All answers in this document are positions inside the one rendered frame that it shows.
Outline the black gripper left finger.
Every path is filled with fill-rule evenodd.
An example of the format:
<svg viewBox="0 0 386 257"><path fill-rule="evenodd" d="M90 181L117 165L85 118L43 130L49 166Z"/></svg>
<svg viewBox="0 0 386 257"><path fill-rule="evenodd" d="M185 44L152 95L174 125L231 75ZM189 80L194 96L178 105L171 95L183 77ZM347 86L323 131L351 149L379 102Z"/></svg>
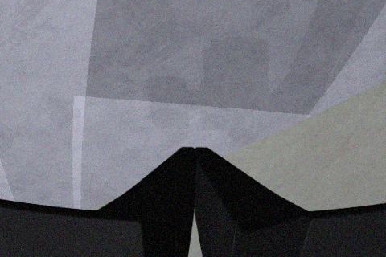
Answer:
<svg viewBox="0 0 386 257"><path fill-rule="evenodd" d="M181 147L96 211L0 198L0 257L189 257L195 174Z"/></svg>

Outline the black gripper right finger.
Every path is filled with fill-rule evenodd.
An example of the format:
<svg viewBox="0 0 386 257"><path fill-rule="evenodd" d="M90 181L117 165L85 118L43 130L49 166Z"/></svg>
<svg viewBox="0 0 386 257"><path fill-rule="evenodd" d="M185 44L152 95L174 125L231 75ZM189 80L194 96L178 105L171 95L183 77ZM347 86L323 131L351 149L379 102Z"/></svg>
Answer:
<svg viewBox="0 0 386 257"><path fill-rule="evenodd" d="M386 257L386 203L306 211L196 147L202 257Z"/></svg>

